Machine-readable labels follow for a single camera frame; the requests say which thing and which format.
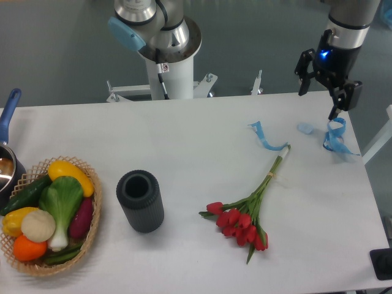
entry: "yellow pepper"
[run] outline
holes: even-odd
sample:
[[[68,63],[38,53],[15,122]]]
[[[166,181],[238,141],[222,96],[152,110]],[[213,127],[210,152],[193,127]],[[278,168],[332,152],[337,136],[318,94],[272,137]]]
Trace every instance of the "yellow pepper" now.
[[[48,175],[52,181],[60,176],[71,176],[79,181],[84,197],[90,197],[94,193],[94,185],[90,178],[80,168],[68,161],[56,160],[52,162],[48,167]]]
[[[7,213],[6,216],[4,216],[2,219],[2,231],[4,234],[12,237],[18,237],[22,235],[20,227],[22,226],[23,218],[35,210],[38,210],[38,208],[24,207]]]

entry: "tulip bouquet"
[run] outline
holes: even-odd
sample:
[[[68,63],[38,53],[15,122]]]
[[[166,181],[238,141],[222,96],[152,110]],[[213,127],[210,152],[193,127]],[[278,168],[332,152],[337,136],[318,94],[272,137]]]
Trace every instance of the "tulip bouquet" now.
[[[290,148],[291,146],[287,145],[282,149],[264,181],[250,196],[230,204],[210,203],[207,205],[207,211],[199,212],[202,217],[217,216],[216,225],[226,237],[235,237],[239,246],[250,243],[247,264],[255,250],[264,251],[268,248],[268,235],[260,225],[260,205],[268,183]]]

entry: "bok choy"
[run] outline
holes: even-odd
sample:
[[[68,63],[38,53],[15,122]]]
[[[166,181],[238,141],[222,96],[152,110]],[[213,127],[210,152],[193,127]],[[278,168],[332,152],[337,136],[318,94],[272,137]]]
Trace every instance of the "bok choy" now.
[[[42,192],[39,207],[49,212],[56,222],[56,230],[48,240],[48,248],[52,251],[67,247],[67,229],[82,200],[83,189],[71,176],[60,176]]]

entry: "small blue object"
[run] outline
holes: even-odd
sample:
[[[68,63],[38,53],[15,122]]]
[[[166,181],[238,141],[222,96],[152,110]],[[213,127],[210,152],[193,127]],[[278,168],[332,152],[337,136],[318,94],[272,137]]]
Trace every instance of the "small blue object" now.
[[[253,124],[248,124],[248,126],[252,126],[256,128],[256,134],[258,136],[258,138],[260,139],[260,141],[263,143],[264,147],[268,150],[272,150],[272,151],[280,151],[283,148],[285,148],[288,143],[286,142],[284,145],[282,146],[278,146],[278,147],[273,147],[270,144],[268,144],[267,139],[264,136],[264,132],[263,132],[263,128],[262,128],[262,124],[260,121],[257,121]]]
[[[139,51],[146,45],[146,42],[133,29],[117,18],[111,17],[108,26],[116,39],[129,50]]]
[[[301,133],[306,135],[310,135],[313,133],[313,126],[311,124],[307,124],[306,122],[301,122],[296,127]]]
[[[336,129],[332,129],[331,125],[329,122],[327,127],[328,127],[328,132],[325,133],[325,139],[323,143],[323,147],[327,149],[328,151],[334,151],[338,153],[347,153],[347,154],[352,154],[352,155],[360,155],[360,154],[354,154],[352,153],[346,146],[343,144],[342,141],[342,135],[345,132],[345,119],[344,118],[334,118],[332,121],[337,122],[341,124],[341,127],[338,127]]]
[[[383,0],[380,7],[381,20],[392,29],[392,0]]]
[[[322,56],[323,59],[325,59],[328,53],[329,51],[321,51],[320,55]]]

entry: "white table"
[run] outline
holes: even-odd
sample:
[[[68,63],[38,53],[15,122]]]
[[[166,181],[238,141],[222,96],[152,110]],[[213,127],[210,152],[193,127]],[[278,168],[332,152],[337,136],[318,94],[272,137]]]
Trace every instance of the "white table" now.
[[[77,156],[102,179],[104,209],[90,254],[73,270],[38,279],[0,258],[0,293],[316,293],[381,288],[369,251],[388,247],[360,156],[322,148],[327,92],[18,108],[9,146],[26,167]],[[359,152],[347,120],[345,144]],[[261,221],[269,249],[247,248],[198,212],[248,196],[277,156],[247,125],[260,120],[272,145],[292,150],[269,185]],[[297,131],[299,122],[315,127]],[[156,176],[162,226],[135,232],[117,201],[125,173]]]

